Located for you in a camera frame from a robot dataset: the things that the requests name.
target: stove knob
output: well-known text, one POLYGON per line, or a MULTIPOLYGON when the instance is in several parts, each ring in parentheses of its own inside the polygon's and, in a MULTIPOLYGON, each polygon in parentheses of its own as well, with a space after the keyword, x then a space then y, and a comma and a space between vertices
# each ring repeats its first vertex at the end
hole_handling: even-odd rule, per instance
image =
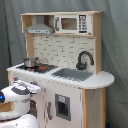
POLYGON ((18 80, 18 77, 14 77, 13 80, 14 80, 14 81, 17 81, 17 80, 18 80))
POLYGON ((34 82, 31 82, 30 84, 37 85, 37 82, 34 81, 34 82))

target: sink basin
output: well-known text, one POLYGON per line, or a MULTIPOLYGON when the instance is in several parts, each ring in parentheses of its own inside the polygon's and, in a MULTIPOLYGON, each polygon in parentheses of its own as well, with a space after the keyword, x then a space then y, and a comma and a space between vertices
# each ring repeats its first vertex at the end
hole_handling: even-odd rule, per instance
POLYGON ((52 76, 55 77, 65 78, 74 81, 84 81, 92 75, 93 75, 92 72, 69 69, 69 68, 60 69, 59 71, 54 72, 52 74, 52 76))

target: play kitchen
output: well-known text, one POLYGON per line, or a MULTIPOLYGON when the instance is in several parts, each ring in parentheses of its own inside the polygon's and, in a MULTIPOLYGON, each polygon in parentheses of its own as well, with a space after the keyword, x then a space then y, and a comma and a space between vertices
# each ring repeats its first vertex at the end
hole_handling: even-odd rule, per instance
POLYGON ((18 77, 42 88, 31 99, 40 128, 105 128, 105 87, 114 76, 101 70, 102 12, 27 13, 21 19, 28 58, 7 69, 9 83, 18 77))

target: range hood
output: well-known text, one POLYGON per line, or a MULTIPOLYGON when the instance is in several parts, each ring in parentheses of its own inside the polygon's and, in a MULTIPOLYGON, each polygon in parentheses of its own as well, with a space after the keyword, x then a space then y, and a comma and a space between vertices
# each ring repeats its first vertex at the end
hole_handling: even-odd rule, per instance
POLYGON ((53 29, 44 24, 44 16, 36 16, 36 24, 26 28, 25 33, 53 34, 53 29))

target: microwave control panel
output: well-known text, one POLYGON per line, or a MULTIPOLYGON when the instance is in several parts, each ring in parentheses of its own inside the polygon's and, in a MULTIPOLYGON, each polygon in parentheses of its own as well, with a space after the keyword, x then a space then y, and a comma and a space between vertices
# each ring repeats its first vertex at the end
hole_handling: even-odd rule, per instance
POLYGON ((87 33, 86 15, 79 15, 79 33, 87 33))

